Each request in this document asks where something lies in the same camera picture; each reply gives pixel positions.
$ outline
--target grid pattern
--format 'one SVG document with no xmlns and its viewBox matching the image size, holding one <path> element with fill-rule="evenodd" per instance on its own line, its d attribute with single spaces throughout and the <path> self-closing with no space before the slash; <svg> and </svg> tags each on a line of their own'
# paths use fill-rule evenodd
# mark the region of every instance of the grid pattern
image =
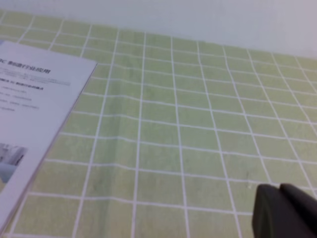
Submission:
<svg viewBox="0 0 317 238">
<path fill-rule="evenodd" d="M 315 196 L 315 59 L 5 11 L 0 39 L 99 63 L 6 238 L 249 238 L 257 184 Z"/>
</svg>

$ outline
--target printed photo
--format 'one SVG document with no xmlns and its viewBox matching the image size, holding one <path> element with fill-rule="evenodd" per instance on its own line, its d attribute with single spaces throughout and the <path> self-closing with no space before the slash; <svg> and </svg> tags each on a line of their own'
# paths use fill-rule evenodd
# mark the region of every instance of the printed photo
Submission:
<svg viewBox="0 0 317 238">
<path fill-rule="evenodd" d="M 25 156 L 27 149 L 0 143 L 0 178 L 7 183 Z"/>
</svg>

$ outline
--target booklet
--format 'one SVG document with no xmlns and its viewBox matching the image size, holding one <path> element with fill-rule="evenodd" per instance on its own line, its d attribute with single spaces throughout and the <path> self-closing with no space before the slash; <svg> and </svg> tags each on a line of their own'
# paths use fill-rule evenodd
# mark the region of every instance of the booklet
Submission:
<svg viewBox="0 0 317 238">
<path fill-rule="evenodd" d="M 96 64 L 0 41 L 0 234 Z"/>
</svg>

